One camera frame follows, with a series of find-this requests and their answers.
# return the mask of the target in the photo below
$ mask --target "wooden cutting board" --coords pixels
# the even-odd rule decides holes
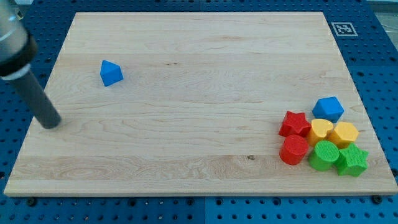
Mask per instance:
[[[102,60],[124,80],[104,87]],[[45,91],[62,124],[33,120],[8,196],[397,193],[321,12],[77,13]],[[369,151],[358,178],[279,159],[285,112],[326,96]]]

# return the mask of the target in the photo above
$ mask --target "yellow heart block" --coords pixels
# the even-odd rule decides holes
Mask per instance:
[[[308,144],[314,147],[319,141],[325,140],[333,130],[333,123],[326,119],[313,119],[311,130],[307,135]]]
[[[335,130],[329,135],[328,140],[335,143],[339,149],[344,149],[347,148],[350,143],[355,142],[358,135],[359,131],[352,123],[339,122]]]

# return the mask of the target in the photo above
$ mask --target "blue pegboard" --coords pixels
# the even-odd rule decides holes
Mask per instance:
[[[24,24],[39,44],[33,72],[45,86],[77,11],[322,11],[352,23],[358,36],[332,32],[390,166],[398,169],[398,52],[362,0],[36,0]],[[32,115],[0,81],[0,189]],[[381,197],[8,198],[0,223],[397,223],[398,196]]]

